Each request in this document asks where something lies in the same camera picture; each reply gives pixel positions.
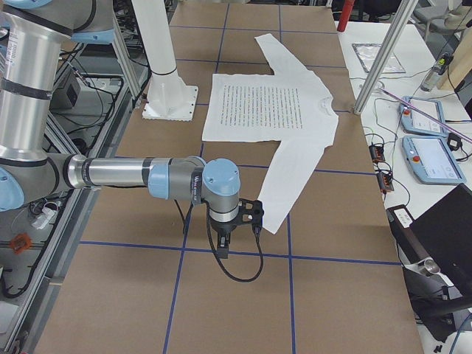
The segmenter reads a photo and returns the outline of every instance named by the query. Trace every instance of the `white table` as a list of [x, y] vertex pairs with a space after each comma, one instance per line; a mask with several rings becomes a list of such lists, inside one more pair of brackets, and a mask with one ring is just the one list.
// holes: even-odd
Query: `white table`
[[[361, 84], [364, 82], [364, 80], [358, 78], [365, 78], [367, 74], [362, 68], [361, 63], [353, 50], [352, 44], [381, 43], [388, 29], [388, 24], [350, 22], [347, 25], [346, 31], [339, 33], [339, 40], [341, 41], [344, 59], [346, 60], [354, 95], [356, 96], [361, 90]], [[405, 68], [406, 73], [381, 75], [381, 77], [397, 77], [397, 79], [381, 79], [381, 81], [385, 84], [385, 89], [387, 91], [399, 97], [412, 96], [414, 93], [416, 97], [424, 98], [441, 97], [452, 93], [451, 91], [439, 91], [436, 88], [431, 92], [424, 92], [418, 89], [424, 76], [426, 75], [426, 72], [415, 75], [414, 77], [406, 77], [431, 68], [435, 62], [433, 55], [430, 53], [428, 47], [414, 25], [409, 24], [406, 26], [397, 43], [397, 46], [394, 49], [394, 53], [397, 55], [399, 61]], [[380, 92], [375, 92], [370, 97], [369, 102], [367, 103], [367, 106], [361, 115], [362, 123], [364, 127], [368, 127], [365, 130], [366, 133], [370, 133], [369, 128], [371, 128], [375, 133], [381, 135], [386, 142], [391, 142], [394, 140], [395, 136], [387, 130], [381, 128], [375, 121], [374, 101], [376, 98], [385, 98], [391, 100], [391, 98], [387, 95]], [[440, 98], [438, 100], [442, 103], [445, 118], [447, 120], [470, 120], [467, 112], [455, 94]], [[378, 122], [384, 127], [392, 131], [396, 131], [400, 118], [398, 103], [378, 100], [376, 105]], [[458, 131], [472, 136], [472, 123], [453, 124], [452, 126]], [[444, 195], [450, 192], [454, 186], [421, 184], [409, 169], [401, 146], [401, 137], [410, 134], [404, 133], [402, 127], [398, 129], [397, 134], [399, 139], [395, 144], [395, 152], [393, 152], [394, 144], [390, 143], [385, 145], [384, 154], [387, 162], [393, 166], [394, 178], [396, 178], [398, 181], [404, 184], [406, 188], [408, 188], [411, 194], [411, 200], [408, 204], [408, 209], [413, 217], [417, 218], [422, 215], [429, 207], [439, 201]], [[367, 136], [368, 143], [371, 142], [371, 138], [371, 136]], [[380, 142], [380, 139], [375, 137], [374, 142]], [[470, 153], [472, 151], [472, 145], [464, 142], [464, 149]], [[457, 157], [463, 156], [461, 153], [454, 154]], [[472, 158], [468, 162], [459, 164], [459, 166], [467, 177], [467, 186], [472, 189]], [[398, 204], [405, 204], [408, 200], [407, 192], [404, 190], [404, 188], [402, 188], [402, 186], [394, 182], [394, 188], [394, 192], [387, 193], [386, 195], [384, 202], [386, 208], [393, 207]], [[437, 341], [432, 338], [431, 334], [425, 327], [419, 326], [418, 330], [422, 337], [425, 353], [432, 353], [432, 350], [439, 343], [437, 343]], [[443, 353], [448, 353], [452, 341], [454, 340], [454, 336], [455, 334], [449, 336], [446, 344], [444, 345], [444, 348], [442, 349]], [[463, 333], [460, 336], [458, 345], [454, 350], [454, 354], [470, 353], [471, 348], [472, 333]]]

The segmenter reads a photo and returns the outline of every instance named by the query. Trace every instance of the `tiled surface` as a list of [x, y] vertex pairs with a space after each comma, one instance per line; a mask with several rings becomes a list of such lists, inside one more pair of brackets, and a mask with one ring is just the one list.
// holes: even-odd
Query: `tiled surface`
[[[141, 107], [118, 150], [230, 158], [241, 197], [256, 198], [278, 143], [202, 145], [201, 132], [211, 74], [270, 74], [254, 36], [281, 34], [326, 82], [340, 118], [287, 220], [276, 235], [261, 234], [261, 277], [225, 277], [209, 251], [204, 206], [183, 237], [172, 201], [104, 189], [37, 353], [423, 352], [362, 128], [347, 113], [353, 95], [333, 21], [325, 9], [264, 6], [180, 2], [171, 32], [179, 74], [200, 87], [193, 121], [144, 120]], [[232, 233], [223, 264], [239, 277], [257, 271], [249, 227]]]

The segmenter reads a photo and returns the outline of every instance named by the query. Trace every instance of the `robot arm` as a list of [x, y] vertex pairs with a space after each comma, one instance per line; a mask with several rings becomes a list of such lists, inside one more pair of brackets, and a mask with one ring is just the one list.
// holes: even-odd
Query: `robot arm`
[[[4, 3], [11, 30], [0, 92], [0, 211], [71, 188], [147, 187], [157, 198], [206, 203], [222, 258], [227, 257], [229, 236], [236, 226], [251, 223], [254, 233], [260, 231], [262, 206], [239, 199], [239, 171], [229, 160], [206, 164], [198, 157], [89, 159], [46, 154], [41, 145], [60, 45], [70, 38], [109, 44], [114, 31], [112, 1]], [[163, 18], [167, 26], [165, 13]], [[173, 53], [170, 59], [166, 63], [174, 61]]]

